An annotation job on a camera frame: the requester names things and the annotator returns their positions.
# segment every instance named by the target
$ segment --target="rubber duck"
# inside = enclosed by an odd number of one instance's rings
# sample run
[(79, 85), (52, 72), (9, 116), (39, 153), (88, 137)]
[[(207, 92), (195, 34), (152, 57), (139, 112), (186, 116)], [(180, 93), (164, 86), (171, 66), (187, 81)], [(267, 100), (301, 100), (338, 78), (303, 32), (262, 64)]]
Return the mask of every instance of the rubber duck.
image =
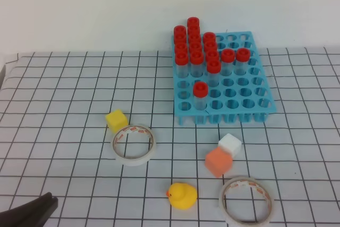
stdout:
[(166, 192), (166, 196), (174, 208), (186, 210), (195, 204), (197, 190), (187, 183), (174, 183)]

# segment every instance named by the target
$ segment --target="orange cube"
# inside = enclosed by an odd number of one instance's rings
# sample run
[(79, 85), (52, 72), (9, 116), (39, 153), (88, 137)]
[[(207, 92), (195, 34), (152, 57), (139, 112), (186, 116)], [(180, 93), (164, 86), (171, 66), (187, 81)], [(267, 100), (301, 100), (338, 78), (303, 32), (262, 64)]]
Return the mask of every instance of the orange cube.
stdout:
[(217, 178), (233, 166), (233, 158), (224, 152), (219, 146), (206, 156), (206, 168)]

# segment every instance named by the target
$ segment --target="yellow foam cube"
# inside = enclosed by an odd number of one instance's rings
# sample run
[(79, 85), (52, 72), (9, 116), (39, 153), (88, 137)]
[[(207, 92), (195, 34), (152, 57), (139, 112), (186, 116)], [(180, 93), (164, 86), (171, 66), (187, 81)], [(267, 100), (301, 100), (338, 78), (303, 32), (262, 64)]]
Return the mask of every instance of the yellow foam cube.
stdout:
[(129, 125), (129, 122), (120, 109), (115, 110), (105, 116), (108, 127), (113, 133)]

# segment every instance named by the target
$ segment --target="red screw cap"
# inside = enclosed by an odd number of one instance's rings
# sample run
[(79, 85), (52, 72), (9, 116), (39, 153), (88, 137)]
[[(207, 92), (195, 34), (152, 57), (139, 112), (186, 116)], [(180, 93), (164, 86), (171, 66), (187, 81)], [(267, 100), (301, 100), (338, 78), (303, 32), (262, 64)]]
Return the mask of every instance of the red screw cap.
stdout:
[(175, 44), (178, 44), (178, 43), (185, 43), (186, 44), (186, 34), (178, 33), (178, 34), (174, 35), (174, 42), (175, 42)]
[(189, 45), (189, 53), (192, 53), (193, 51), (202, 51), (202, 45), (201, 42), (191, 42)]
[(207, 64), (207, 70), (211, 74), (218, 74), (221, 71), (221, 62), (219, 60), (211, 60)]
[(203, 58), (202, 51), (193, 51), (190, 54), (190, 62), (191, 62), (191, 64), (200, 65), (200, 64), (203, 63), (203, 61), (204, 61), (204, 58)]
[(219, 60), (218, 52), (215, 50), (210, 50), (206, 52), (206, 62), (209, 62), (212, 60)]
[(199, 26), (192, 25), (192, 26), (188, 27), (188, 35), (199, 34), (199, 33), (200, 33), (200, 27)]
[(240, 48), (236, 52), (236, 60), (239, 62), (247, 62), (250, 59), (250, 51), (247, 48)]
[(204, 43), (204, 51), (214, 50), (217, 51), (217, 43), (214, 41), (208, 41)]
[(185, 52), (188, 53), (188, 47), (185, 43), (178, 43), (175, 45), (175, 53)]
[(208, 85), (205, 82), (196, 82), (193, 86), (193, 94), (198, 98), (204, 98), (208, 95)]
[(221, 52), (221, 61), (226, 63), (234, 62), (235, 60), (235, 51), (232, 49), (224, 49)]
[(178, 25), (174, 28), (174, 35), (177, 35), (178, 33), (186, 34), (186, 28), (185, 26)]
[(186, 23), (186, 25), (188, 27), (195, 25), (195, 26), (199, 26), (200, 25), (200, 19), (198, 19), (197, 17), (190, 17), (188, 19), (188, 22)]
[(212, 32), (206, 32), (203, 35), (203, 43), (207, 41), (215, 41), (216, 42), (216, 35)]
[(201, 35), (199, 33), (192, 33), (189, 35), (189, 44), (194, 41), (201, 42)]
[(189, 62), (188, 54), (185, 52), (179, 52), (175, 55), (175, 63), (179, 66), (187, 65)]

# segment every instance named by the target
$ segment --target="white foam cube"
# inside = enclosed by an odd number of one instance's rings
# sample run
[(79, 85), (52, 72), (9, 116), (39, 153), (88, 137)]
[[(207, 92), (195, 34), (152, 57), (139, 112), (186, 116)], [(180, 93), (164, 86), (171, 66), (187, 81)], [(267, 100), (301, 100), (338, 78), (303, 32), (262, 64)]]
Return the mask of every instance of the white foam cube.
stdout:
[(242, 142), (228, 133), (218, 142), (218, 146), (234, 158), (240, 152)]

